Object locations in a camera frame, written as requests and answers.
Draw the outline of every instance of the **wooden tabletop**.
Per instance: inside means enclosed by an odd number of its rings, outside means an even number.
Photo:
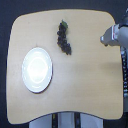
[[[72,55],[57,45],[61,20],[68,23]],[[7,116],[12,124],[54,112],[77,111],[104,119],[123,113],[123,80],[119,47],[105,47],[100,36],[114,24],[106,12],[57,10],[24,15],[13,24],[7,61]],[[22,63],[35,47],[46,50],[53,63],[48,88],[30,92],[22,80]]]

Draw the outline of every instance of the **white plate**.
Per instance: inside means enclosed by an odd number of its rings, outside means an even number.
[[[35,93],[43,91],[52,77],[52,61],[42,48],[30,50],[22,64],[22,78],[26,87]]]

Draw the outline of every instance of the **gray floor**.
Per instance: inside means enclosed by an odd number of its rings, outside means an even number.
[[[0,0],[0,128],[28,128],[10,125],[6,114],[6,68],[11,27],[24,14],[53,9],[91,9],[109,12],[118,23],[128,0]],[[126,115],[117,121],[104,121],[105,128],[124,128]]]

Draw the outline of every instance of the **table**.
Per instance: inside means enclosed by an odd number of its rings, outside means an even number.
[[[68,23],[72,55],[57,45],[61,20]],[[7,61],[7,116],[12,124],[55,112],[77,111],[103,119],[123,114],[123,79],[119,47],[104,47],[100,36],[114,24],[110,14],[90,10],[54,10],[19,17],[13,24]],[[30,92],[22,63],[32,48],[45,49],[53,63],[48,88]]]

